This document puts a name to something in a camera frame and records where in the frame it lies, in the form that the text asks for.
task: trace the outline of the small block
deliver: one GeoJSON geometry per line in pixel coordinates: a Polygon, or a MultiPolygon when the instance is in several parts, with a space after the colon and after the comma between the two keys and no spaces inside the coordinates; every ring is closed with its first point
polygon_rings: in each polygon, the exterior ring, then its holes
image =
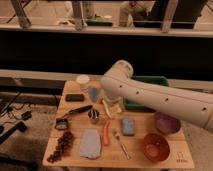
{"type": "Polygon", "coordinates": [[[126,136],[135,135],[135,122],[130,117],[124,117],[122,119],[122,133],[126,136]]]}

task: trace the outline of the orange carrot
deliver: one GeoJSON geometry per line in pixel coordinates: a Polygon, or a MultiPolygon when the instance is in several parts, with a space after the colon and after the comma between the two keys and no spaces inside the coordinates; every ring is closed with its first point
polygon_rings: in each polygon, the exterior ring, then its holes
{"type": "Polygon", "coordinates": [[[103,129],[103,145],[107,146],[109,145],[109,121],[106,121],[104,124],[104,129],[103,129]]]}

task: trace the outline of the wooden table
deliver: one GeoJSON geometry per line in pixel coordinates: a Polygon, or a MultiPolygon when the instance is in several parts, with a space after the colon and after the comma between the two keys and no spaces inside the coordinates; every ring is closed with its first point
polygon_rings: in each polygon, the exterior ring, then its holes
{"type": "MultiPolygon", "coordinates": [[[[90,82],[91,87],[99,87],[98,82],[90,82]]],[[[87,159],[79,156],[79,147],[84,129],[97,129],[102,135],[103,125],[108,119],[103,104],[92,103],[87,93],[84,102],[66,102],[65,95],[68,93],[82,93],[79,86],[73,82],[68,81],[65,84],[56,118],[64,115],[70,109],[75,109],[84,105],[92,104],[100,112],[100,120],[97,124],[91,124],[87,113],[73,115],[70,117],[70,128],[74,134],[75,140],[73,147],[70,150],[70,156],[63,157],[61,161],[49,163],[48,156],[55,150],[57,139],[63,132],[52,128],[50,138],[46,148],[43,159],[44,166],[67,166],[67,167],[97,167],[97,168],[175,168],[175,169],[189,169],[194,168],[194,163],[185,140],[182,129],[172,135],[164,136],[170,145],[170,155],[167,160],[159,163],[149,161],[142,152],[142,140],[148,133],[158,133],[154,127],[152,113],[139,113],[132,111],[124,111],[116,114],[114,119],[110,120],[109,138],[110,145],[102,146],[101,157],[95,160],[87,159]],[[128,137],[121,134],[121,118],[124,116],[131,116],[135,120],[135,136],[128,137]],[[121,150],[117,140],[113,137],[112,131],[117,130],[121,135],[121,141],[127,147],[131,159],[127,160],[123,151],[121,150]]]]}

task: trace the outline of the paper cup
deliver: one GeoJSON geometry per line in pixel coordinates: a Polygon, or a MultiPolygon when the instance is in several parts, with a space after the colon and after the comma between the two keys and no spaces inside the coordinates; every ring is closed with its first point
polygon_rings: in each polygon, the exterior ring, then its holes
{"type": "Polygon", "coordinates": [[[79,84],[82,91],[87,92],[89,88],[90,78],[88,75],[79,75],[76,78],[76,82],[79,84]]]}

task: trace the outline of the brown bowl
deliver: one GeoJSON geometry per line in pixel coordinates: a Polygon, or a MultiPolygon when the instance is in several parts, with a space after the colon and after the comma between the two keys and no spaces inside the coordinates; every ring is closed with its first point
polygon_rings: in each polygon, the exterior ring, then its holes
{"type": "Polygon", "coordinates": [[[144,155],[152,162],[164,161],[170,153],[166,139],[158,134],[147,134],[142,143],[144,155]]]}

